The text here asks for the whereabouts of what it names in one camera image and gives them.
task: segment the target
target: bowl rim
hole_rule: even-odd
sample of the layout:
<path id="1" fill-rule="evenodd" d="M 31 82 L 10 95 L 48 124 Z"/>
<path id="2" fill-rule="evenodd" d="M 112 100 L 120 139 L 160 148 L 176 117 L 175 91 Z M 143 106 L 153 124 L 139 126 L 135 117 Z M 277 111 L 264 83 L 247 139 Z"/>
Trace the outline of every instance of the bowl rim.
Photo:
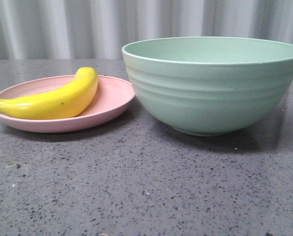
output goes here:
<path id="1" fill-rule="evenodd" d="M 260 38 L 248 38 L 248 37 L 219 37 L 219 36 L 186 36 L 186 37 L 164 37 L 164 38 L 154 38 L 154 39 L 146 39 L 141 41 L 135 41 L 128 43 L 124 45 L 121 48 L 123 55 L 128 55 L 133 58 L 137 59 L 144 59 L 154 62 L 165 62 L 165 63 L 174 63 L 174 64 L 192 64 L 192 65 L 255 65 L 255 64 L 270 64 L 270 63 L 276 63 L 276 62 L 283 62 L 283 61 L 290 61 L 293 60 L 293 57 L 287 57 L 284 59 L 276 59 L 276 60 L 260 60 L 260 61 L 252 61 L 252 62 L 191 62 L 191 61 L 178 61 L 178 60 L 164 60 L 164 59 L 156 59 L 156 58 L 149 58 L 149 57 L 143 57 L 139 56 L 133 53 L 129 53 L 126 51 L 126 48 L 133 45 L 138 44 L 142 42 L 150 42 L 150 41 L 160 41 L 160 40 L 167 40 L 167 39 L 183 39 L 183 38 L 219 38 L 219 39 L 238 39 L 238 40 L 250 40 L 250 41 L 264 41 L 264 42 L 270 42 L 275 44 L 281 44 L 288 46 L 290 48 L 293 48 L 293 44 L 285 43 L 281 41 L 275 41 L 275 40 L 268 40 L 268 39 L 260 39 Z"/>

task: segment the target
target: white curtain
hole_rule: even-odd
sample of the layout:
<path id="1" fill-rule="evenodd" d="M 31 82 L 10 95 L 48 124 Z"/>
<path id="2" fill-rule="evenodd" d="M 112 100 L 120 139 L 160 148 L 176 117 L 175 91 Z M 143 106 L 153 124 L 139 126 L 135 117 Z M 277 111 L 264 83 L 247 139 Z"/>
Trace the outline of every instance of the white curtain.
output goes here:
<path id="1" fill-rule="evenodd" d="M 293 0 L 0 0 L 0 59 L 121 59 L 171 36 L 293 44 Z"/>

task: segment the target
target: bowl base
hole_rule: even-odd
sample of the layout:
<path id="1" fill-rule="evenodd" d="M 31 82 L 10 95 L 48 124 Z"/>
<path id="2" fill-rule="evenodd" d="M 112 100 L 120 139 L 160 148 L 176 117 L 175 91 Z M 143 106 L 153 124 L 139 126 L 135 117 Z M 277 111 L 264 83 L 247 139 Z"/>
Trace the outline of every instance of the bowl base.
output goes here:
<path id="1" fill-rule="evenodd" d="M 214 137 L 214 136 L 220 136 L 220 135 L 224 135 L 227 134 L 228 132 L 222 132 L 222 133 L 200 133 L 200 132 L 193 132 L 193 131 L 189 131 L 189 130 L 184 130 L 184 129 L 179 129 L 179 128 L 175 128 L 172 127 L 173 129 L 184 133 L 184 134 L 189 134 L 189 135 L 193 135 L 193 136 L 201 136 L 201 137 Z"/>

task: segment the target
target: ridged bowl exterior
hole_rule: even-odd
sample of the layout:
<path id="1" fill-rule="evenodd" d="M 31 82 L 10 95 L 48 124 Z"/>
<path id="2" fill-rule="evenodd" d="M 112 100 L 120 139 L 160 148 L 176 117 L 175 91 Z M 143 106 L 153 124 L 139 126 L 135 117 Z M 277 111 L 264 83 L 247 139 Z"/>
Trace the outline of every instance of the ridged bowl exterior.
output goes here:
<path id="1" fill-rule="evenodd" d="M 266 63 L 182 63 L 123 58 L 141 104 L 183 133 L 215 136 L 268 115 L 293 80 L 293 59 Z"/>

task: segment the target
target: green bowl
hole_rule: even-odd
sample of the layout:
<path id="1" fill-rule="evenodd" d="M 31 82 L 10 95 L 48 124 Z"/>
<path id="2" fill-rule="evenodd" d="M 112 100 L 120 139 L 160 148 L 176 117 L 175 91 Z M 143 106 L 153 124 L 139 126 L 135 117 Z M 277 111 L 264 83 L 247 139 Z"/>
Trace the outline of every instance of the green bowl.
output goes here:
<path id="1" fill-rule="evenodd" d="M 293 80 L 293 45 L 262 39 L 175 37 L 125 45 L 141 104 L 174 129 L 216 136 L 276 107 Z"/>

